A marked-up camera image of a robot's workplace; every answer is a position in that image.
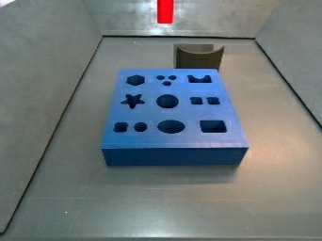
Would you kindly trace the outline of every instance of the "red marker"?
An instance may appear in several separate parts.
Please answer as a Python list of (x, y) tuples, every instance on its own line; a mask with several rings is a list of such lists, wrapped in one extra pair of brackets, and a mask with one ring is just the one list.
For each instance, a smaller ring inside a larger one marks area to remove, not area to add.
[(158, 24), (174, 23), (176, 0), (158, 0)]

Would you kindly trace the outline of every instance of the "circular hole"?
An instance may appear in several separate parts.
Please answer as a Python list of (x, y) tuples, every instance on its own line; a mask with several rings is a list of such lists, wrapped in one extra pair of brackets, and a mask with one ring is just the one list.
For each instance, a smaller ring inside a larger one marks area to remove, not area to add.
[(170, 86), (171, 86), (171, 82), (170, 82), (170, 81), (165, 81), (165, 82), (163, 82), (163, 85), (167, 86), (167, 87), (170, 87)]
[(145, 132), (146, 129), (147, 129), (146, 123), (139, 122), (139, 123), (135, 124), (135, 130), (137, 130), (138, 132)]
[(174, 108), (178, 103), (180, 103), (180, 100), (178, 98), (171, 95), (171, 94), (163, 94), (158, 100), (157, 100), (157, 103), (158, 103), (158, 106), (162, 107), (162, 108)]
[(158, 75), (157, 78), (158, 78), (159, 80), (163, 80), (166, 77), (165, 77), (163, 75)]
[(184, 131), (185, 124), (178, 120), (165, 120), (159, 123), (158, 129), (167, 134), (177, 134)]

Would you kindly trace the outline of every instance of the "blue shape sorter block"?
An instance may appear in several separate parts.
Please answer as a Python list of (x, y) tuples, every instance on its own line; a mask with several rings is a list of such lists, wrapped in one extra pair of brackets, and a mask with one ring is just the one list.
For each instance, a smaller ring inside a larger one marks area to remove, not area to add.
[(122, 70), (105, 130), (107, 165), (238, 165), (249, 148), (217, 70)]

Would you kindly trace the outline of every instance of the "dark gray object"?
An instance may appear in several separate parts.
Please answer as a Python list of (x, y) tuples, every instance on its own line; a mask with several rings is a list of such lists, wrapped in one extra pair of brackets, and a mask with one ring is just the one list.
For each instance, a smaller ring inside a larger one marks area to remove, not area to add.
[(257, 41), (322, 125), (322, 1), (286, 0)]
[(176, 44), (176, 68), (220, 70), (225, 49), (214, 50), (212, 44)]
[(176, 22), (158, 24), (157, 0), (85, 0), (106, 36), (256, 38), (281, 0), (178, 0)]
[(79, 0), (15, 1), (0, 23), (2, 233), (102, 36)]

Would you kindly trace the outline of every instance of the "rectangular hole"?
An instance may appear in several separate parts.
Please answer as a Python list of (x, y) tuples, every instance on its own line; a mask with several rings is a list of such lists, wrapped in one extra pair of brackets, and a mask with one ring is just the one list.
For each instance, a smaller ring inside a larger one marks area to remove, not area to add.
[(127, 126), (129, 126), (127, 122), (118, 122), (115, 124), (115, 132), (117, 133), (127, 132)]
[(201, 97), (192, 97), (190, 102), (192, 104), (204, 104), (204, 99)]
[(226, 133), (226, 123), (222, 120), (201, 120), (204, 133)]
[(220, 99), (217, 97), (208, 97), (209, 104), (221, 104)]

